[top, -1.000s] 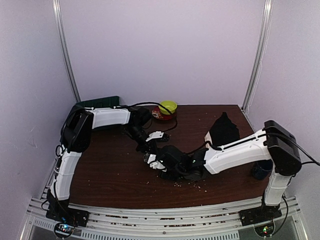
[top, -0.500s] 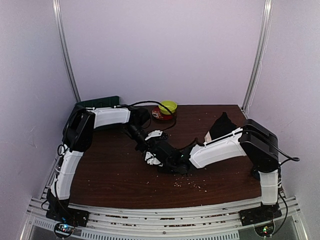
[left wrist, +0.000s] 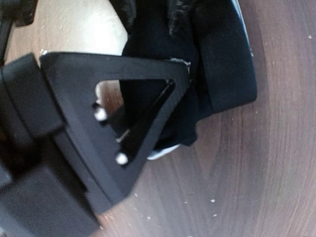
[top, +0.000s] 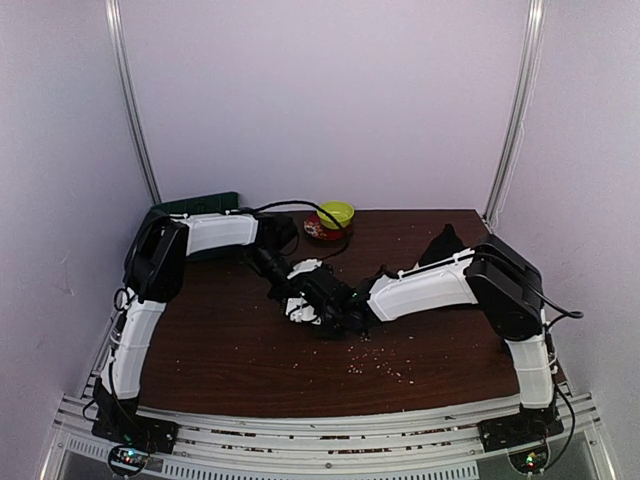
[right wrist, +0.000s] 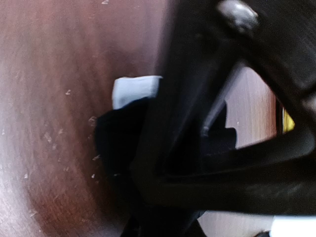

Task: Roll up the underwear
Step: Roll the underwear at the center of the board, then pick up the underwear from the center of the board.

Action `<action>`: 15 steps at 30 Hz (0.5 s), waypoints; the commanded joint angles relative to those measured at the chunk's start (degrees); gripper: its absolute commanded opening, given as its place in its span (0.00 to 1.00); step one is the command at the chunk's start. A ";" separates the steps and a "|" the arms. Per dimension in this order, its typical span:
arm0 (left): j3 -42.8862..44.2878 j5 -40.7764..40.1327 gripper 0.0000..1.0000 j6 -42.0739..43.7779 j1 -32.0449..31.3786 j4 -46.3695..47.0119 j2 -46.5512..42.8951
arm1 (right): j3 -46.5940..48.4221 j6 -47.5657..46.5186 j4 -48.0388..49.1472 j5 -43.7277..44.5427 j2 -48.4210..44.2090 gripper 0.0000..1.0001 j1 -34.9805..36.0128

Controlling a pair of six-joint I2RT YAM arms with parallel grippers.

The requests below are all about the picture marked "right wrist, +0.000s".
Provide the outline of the black underwear white trim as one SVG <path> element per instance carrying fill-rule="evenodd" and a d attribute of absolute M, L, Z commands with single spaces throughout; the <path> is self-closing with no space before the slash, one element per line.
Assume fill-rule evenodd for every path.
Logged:
<path fill-rule="evenodd" d="M 130 175 L 150 102 L 160 76 L 121 77 L 112 92 L 113 109 L 97 120 L 95 145 L 111 184 L 127 203 L 131 216 L 124 237 L 202 237 L 202 211 L 146 204 Z"/>

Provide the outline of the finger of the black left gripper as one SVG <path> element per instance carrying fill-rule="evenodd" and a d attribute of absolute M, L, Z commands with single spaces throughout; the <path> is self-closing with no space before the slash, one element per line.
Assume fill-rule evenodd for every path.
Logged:
<path fill-rule="evenodd" d="M 182 0 L 133 181 L 146 203 L 268 215 L 316 212 L 316 3 Z M 236 149 L 226 95 L 250 67 L 292 131 Z"/>

